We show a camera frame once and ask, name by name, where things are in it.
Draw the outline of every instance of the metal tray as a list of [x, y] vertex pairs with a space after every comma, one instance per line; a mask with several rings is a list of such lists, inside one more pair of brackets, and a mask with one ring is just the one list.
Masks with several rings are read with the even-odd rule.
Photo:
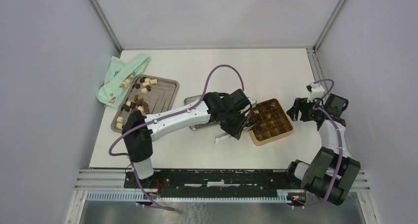
[[[192, 102], [194, 102], [195, 100], [200, 99], [201, 95], [197, 95], [194, 97], [188, 97], [186, 99], [184, 99], [184, 105], [190, 104]], [[209, 122], [209, 123], [205, 123], [205, 124], [195, 124], [192, 126], [189, 126], [189, 128], [193, 131], [199, 130], [199, 129], [204, 129], [204, 128], [209, 128], [215, 125], [219, 125], [220, 122], [218, 121], [213, 121], [213, 122]]]
[[[151, 91], [145, 94], [141, 92], [141, 89], [143, 89], [142, 83], [140, 83], [140, 88], [135, 88], [135, 84], [139, 83], [139, 79], [142, 77], [157, 79], [158, 81], [157, 84], [151, 85]], [[133, 83], [130, 86], [129, 91], [126, 93], [123, 103], [119, 106], [118, 112], [116, 113], [115, 118], [110, 125], [112, 130], [115, 132], [122, 132], [121, 129], [116, 127], [117, 118], [119, 116], [123, 117], [123, 124], [125, 125], [129, 115], [132, 112], [132, 109], [129, 109], [128, 112], [123, 110], [122, 106], [126, 104], [128, 100], [134, 103], [135, 95], [142, 95], [143, 101], [147, 102], [149, 105], [149, 113], [161, 113], [171, 110], [179, 88], [177, 81], [148, 75], [138, 75], [132, 80], [132, 82]]]

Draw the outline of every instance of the white tabletop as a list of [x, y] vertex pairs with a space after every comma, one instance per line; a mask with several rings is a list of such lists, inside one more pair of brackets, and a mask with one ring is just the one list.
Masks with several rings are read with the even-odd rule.
[[[240, 72], [247, 96], [257, 102], [276, 98], [284, 110], [296, 97], [307, 97], [306, 85], [314, 80], [305, 49], [125, 50], [120, 58], [128, 62], [139, 53], [151, 57], [144, 74], [179, 82], [173, 109], [183, 106], [185, 98], [200, 95], [209, 72], [220, 64]], [[231, 93], [238, 88], [235, 73], [220, 68], [212, 75], [208, 92]], [[109, 146], [120, 136], [110, 128], [115, 115], [116, 109], [105, 109], [90, 167], [124, 168], [129, 164], [128, 157], [108, 154]], [[310, 163], [321, 147], [315, 122], [292, 121], [292, 125], [288, 137], [259, 147], [248, 133], [239, 141], [229, 138], [214, 144], [215, 136], [223, 133], [219, 126], [199, 131], [184, 128], [153, 142], [152, 164], [154, 168], [284, 169], [296, 159]], [[113, 152], [126, 152], [123, 140]]]

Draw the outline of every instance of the white wall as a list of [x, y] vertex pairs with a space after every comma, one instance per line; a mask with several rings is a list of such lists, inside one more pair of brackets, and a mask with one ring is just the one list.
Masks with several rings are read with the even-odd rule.
[[0, 223], [63, 223], [116, 52], [88, 0], [0, 5]]
[[319, 57], [382, 223], [417, 223], [418, 0], [348, 0]]
[[98, 0], [124, 49], [314, 45], [338, 0]]

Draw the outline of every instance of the green cloth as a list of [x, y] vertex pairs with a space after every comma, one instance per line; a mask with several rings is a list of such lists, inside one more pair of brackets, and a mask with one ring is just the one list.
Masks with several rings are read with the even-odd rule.
[[104, 77], [104, 85], [96, 93], [97, 99], [113, 108], [118, 108], [129, 90], [135, 76], [142, 74], [151, 59], [139, 54], [127, 63], [112, 56], [109, 70]]

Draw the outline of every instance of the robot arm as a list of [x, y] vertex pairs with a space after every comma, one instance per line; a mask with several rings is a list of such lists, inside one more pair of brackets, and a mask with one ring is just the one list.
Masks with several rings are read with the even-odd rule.
[[[322, 93], [316, 93], [312, 96], [314, 94], [314, 87], [316, 92], [322, 91]], [[352, 159], [350, 153], [347, 151], [346, 141], [344, 139], [346, 122], [340, 118], [343, 111], [347, 109], [348, 100], [330, 94], [325, 105], [321, 106], [322, 99], [317, 97], [323, 94], [322, 86], [311, 83], [307, 86], [307, 89], [311, 92], [310, 96], [308, 98], [296, 98], [292, 108], [286, 113], [293, 121], [297, 121], [299, 112], [301, 112], [301, 121], [314, 120], [321, 135], [323, 147], [316, 154], [311, 164], [296, 160], [290, 164], [288, 172], [302, 181], [302, 189], [323, 198], [330, 186], [332, 178], [326, 172], [328, 169], [336, 169], [339, 157], [338, 130], [342, 138], [343, 160], [337, 173], [340, 178], [335, 180], [328, 201], [335, 205], [340, 205], [343, 203], [360, 171], [360, 163]], [[338, 129], [334, 127], [323, 112], [314, 110], [314, 106], [322, 107], [332, 117]]]
[[[241, 89], [238, 89], [231, 94], [209, 92], [197, 107], [188, 109], [196, 103], [198, 101], [158, 114], [145, 116], [138, 111], [129, 116], [122, 133], [138, 125], [148, 124], [124, 138], [129, 158], [141, 180], [154, 173], [150, 159], [153, 153], [152, 142], [179, 129], [212, 121], [219, 121], [220, 128], [225, 131], [221, 137], [217, 136], [217, 140], [229, 137], [240, 139], [249, 120], [248, 112], [252, 106], [255, 106], [256, 101], [248, 98]], [[158, 120], [165, 115], [172, 116]]]

